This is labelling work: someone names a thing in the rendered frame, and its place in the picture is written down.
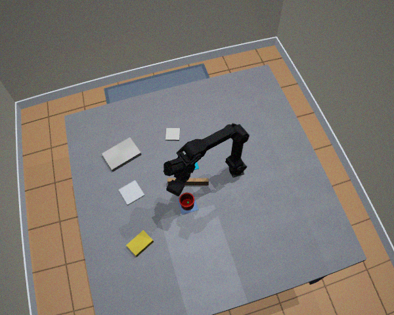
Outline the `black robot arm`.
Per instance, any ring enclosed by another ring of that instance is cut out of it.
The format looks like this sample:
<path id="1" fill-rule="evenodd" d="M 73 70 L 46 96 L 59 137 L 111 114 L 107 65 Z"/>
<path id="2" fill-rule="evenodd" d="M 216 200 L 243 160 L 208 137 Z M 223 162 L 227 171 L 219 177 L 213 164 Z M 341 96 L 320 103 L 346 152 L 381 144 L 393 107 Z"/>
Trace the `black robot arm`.
<path id="1" fill-rule="evenodd" d="M 174 177 L 177 178 L 177 174 L 182 171 L 192 171 L 195 163 L 199 161 L 209 149 L 230 138 L 233 140 L 232 151 L 231 155 L 226 158 L 229 171 L 233 178 L 244 175 L 244 170 L 247 166 L 242 161 L 241 156 L 244 143 L 248 141 L 249 137 L 249 133 L 241 124 L 237 125 L 232 123 L 206 138 L 189 141 L 176 153 L 178 155 L 177 159 L 164 163 L 164 175 L 174 175 Z M 185 151 L 185 155 L 183 151 Z"/>

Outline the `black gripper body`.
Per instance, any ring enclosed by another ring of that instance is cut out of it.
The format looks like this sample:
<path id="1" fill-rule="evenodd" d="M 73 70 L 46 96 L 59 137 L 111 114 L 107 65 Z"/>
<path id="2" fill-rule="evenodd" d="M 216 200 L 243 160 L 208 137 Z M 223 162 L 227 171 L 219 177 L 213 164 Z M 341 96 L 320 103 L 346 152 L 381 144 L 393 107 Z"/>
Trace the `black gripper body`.
<path id="1" fill-rule="evenodd" d="M 191 173 L 193 173 L 195 166 L 193 167 L 192 171 L 186 172 L 182 171 L 177 174 L 177 178 L 174 181 L 170 181 L 166 190 L 176 196 L 180 196 L 181 192 L 183 191 L 184 182 L 187 182 Z"/>

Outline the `dark red cup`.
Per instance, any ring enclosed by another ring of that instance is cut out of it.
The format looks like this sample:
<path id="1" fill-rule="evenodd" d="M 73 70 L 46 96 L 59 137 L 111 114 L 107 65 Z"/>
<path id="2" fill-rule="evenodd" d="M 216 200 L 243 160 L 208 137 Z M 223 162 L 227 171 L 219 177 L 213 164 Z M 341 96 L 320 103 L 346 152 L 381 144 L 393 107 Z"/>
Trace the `dark red cup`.
<path id="1" fill-rule="evenodd" d="M 194 196 L 191 193 L 184 193 L 180 196 L 179 203 L 181 204 L 182 209 L 190 211 L 194 207 Z"/>

